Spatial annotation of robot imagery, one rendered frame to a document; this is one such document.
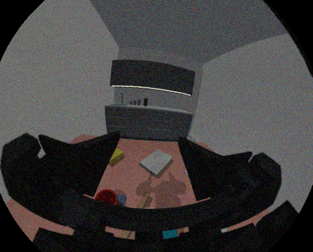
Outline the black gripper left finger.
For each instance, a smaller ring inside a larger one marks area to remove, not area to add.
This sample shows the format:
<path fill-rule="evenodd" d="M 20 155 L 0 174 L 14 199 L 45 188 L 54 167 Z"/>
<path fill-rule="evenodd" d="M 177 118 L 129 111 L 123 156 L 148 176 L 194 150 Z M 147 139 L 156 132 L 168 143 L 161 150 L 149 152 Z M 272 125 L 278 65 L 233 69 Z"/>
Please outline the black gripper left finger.
<path fill-rule="evenodd" d="M 45 154 L 62 161 L 74 180 L 93 197 L 102 179 L 106 166 L 119 144 L 120 131 L 103 134 L 83 142 L 69 144 L 53 137 L 39 134 L 40 146 Z"/>

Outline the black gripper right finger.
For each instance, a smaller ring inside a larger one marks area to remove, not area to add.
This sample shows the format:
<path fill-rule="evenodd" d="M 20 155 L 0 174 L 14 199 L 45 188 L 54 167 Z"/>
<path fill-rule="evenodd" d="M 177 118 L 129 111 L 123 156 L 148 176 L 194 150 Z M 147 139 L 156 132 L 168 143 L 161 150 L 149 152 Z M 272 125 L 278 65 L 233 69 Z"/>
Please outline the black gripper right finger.
<path fill-rule="evenodd" d="M 193 186 L 196 202 L 210 197 L 208 193 L 222 182 L 231 168 L 249 162 L 253 153 L 248 151 L 222 156 L 184 137 L 179 137 L 178 145 L 191 186 Z"/>

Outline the brown rectangular bar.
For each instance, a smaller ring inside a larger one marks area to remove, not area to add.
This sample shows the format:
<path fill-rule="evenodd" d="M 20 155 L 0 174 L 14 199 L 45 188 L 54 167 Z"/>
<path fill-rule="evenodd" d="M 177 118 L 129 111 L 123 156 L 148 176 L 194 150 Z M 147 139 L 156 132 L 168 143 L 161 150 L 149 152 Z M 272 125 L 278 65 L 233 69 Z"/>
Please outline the brown rectangular bar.
<path fill-rule="evenodd" d="M 140 199 L 140 202 L 139 202 L 139 204 L 137 205 L 136 208 L 144 209 L 145 203 L 148 201 L 149 194 L 150 193 L 144 192 L 144 194 L 142 196 L 142 199 Z M 130 235 L 130 232 L 132 232 L 132 231 L 128 231 L 127 229 L 125 229 L 123 231 L 123 233 L 120 234 L 120 237 L 127 238 Z"/>

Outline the olive yellow rectangular block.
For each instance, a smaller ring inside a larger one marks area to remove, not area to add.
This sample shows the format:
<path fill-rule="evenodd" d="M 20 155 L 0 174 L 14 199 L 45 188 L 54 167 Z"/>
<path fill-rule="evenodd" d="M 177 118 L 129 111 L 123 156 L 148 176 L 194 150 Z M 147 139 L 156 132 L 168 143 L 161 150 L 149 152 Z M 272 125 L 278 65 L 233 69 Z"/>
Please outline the olive yellow rectangular block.
<path fill-rule="evenodd" d="M 109 166 L 112 165 L 113 163 L 115 163 L 115 161 L 120 159 L 120 157 L 122 157 L 122 156 L 123 156 L 123 151 L 116 148 L 114 151 L 114 154 L 112 154 L 111 160 L 109 160 Z"/>

